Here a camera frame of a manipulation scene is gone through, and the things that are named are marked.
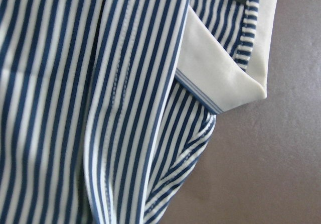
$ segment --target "gray surface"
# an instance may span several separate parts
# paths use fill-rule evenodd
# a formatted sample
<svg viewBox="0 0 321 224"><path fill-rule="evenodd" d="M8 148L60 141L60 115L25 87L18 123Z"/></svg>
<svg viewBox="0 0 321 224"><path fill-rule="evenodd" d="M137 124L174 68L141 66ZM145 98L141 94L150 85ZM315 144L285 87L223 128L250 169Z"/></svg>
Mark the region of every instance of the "gray surface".
<svg viewBox="0 0 321 224"><path fill-rule="evenodd" d="M321 0L278 0L268 99L224 113L162 224L321 223Z"/></svg>

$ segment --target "striped fabric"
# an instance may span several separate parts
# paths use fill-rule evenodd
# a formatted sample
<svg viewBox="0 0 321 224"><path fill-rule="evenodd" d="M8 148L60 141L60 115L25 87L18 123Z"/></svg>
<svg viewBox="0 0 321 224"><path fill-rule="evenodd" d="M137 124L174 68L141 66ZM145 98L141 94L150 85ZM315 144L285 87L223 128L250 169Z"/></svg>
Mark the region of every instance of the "striped fabric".
<svg viewBox="0 0 321 224"><path fill-rule="evenodd" d="M191 0L191 6L235 62L246 69L253 49L259 0Z"/></svg>
<svg viewBox="0 0 321 224"><path fill-rule="evenodd" d="M217 112L174 79L189 3L245 69L258 0L0 0L0 223L157 223Z"/></svg>

